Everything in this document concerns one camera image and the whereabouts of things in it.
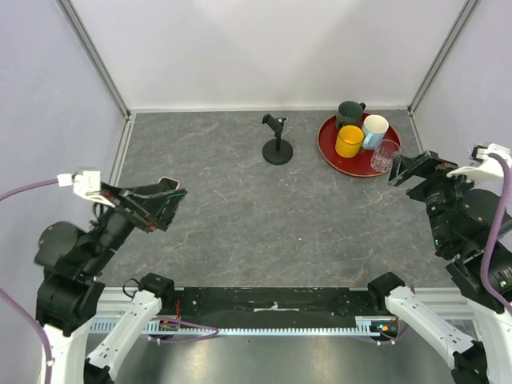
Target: light blue mug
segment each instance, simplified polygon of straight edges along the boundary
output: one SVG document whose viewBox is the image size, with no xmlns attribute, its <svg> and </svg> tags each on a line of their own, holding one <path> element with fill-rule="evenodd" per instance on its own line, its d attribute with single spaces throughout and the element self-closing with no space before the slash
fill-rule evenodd
<svg viewBox="0 0 512 384">
<path fill-rule="evenodd" d="M 377 148 L 386 135 L 387 129 L 390 124 L 384 117 L 378 114 L 371 114 L 365 118 L 362 124 L 362 132 L 365 134 L 365 139 L 362 142 L 362 147 L 365 150 L 374 150 Z"/>
</svg>

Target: black mug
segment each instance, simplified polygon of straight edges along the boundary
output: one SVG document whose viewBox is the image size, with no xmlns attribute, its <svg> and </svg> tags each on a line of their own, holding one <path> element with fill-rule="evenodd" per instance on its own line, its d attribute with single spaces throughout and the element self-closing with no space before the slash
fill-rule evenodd
<svg viewBox="0 0 512 384">
<path fill-rule="evenodd" d="M 364 102 L 342 102 L 336 113 L 336 128 L 358 126 L 365 108 Z"/>
</svg>

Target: black stand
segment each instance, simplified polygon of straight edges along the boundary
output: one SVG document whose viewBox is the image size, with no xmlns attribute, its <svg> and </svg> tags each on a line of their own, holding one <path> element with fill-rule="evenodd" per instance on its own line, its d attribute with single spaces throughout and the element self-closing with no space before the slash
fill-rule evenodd
<svg viewBox="0 0 512 384">
<path fill-rule="evenodd" d="M 285 121 L 286 118 L 277 118 L 276 120 L 271 114 L 266 114 L 262 120 L 262 124 L 267 124 L 272 128 L 275 136 L 263 146 L 263 158 L 275 166 L 286 164 L 294 155 L 294 148 L 291 144 L 281 139 Z"/>
</svg>

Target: red tray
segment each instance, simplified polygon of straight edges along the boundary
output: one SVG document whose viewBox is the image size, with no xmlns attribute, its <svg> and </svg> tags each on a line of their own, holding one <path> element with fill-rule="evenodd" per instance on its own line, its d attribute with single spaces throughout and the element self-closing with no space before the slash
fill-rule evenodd
<svg viewBox="0 0 512 384">
<path fill-rule="evenodd" d="M 359 127 L 361 127 L 366 116 L 369 115 L 370 114 L 366 113 L 363 114 Z M 359 153 L 353 158 L 342 158 L 334 149 L 337 136 L 338 130 L 336 129 L 336 116 L 333 116 L 323 123 L 322 128 L 320 128 L 320 131 L 318 132 L 318 148 L 320 149 L 320 152 L 322 152 L 324 159 L 333 168 L 343 174 L 348 174 L 355 178 L 372 178 L 385 173 L 377 172 L 371 167 L 370 161 L 371 155 L 374 152 L 373 150 L 364 150 L 361 148 Z M 392 126 L 388 128 L 384 139 L 392 140 L 402 147 L 400 137 Z"/>
</svg>

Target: gray stone surface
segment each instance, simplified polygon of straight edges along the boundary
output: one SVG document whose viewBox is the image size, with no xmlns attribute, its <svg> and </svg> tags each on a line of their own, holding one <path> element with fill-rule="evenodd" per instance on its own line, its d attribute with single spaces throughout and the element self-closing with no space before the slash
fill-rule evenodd
<svg viewBox="0 0 512 384">
<path fill-rule="evenodd" d="M 418 148 L 405 111 L 374 111 Z M 154 271 L 184 286 L 366 286 L 393 271 L 416 286 L 451 286 L 434 255 L 424 205 L 387 176 L 333 170 L 317 147 L 333 113 L 286 116 L 294 157 L 262 158 L 263 112 L 139 114 L 121 186 L 177 178 L 189 195 L 166 233 L 134 232 L 102 276 L 110 285 Z"/>
</svg>

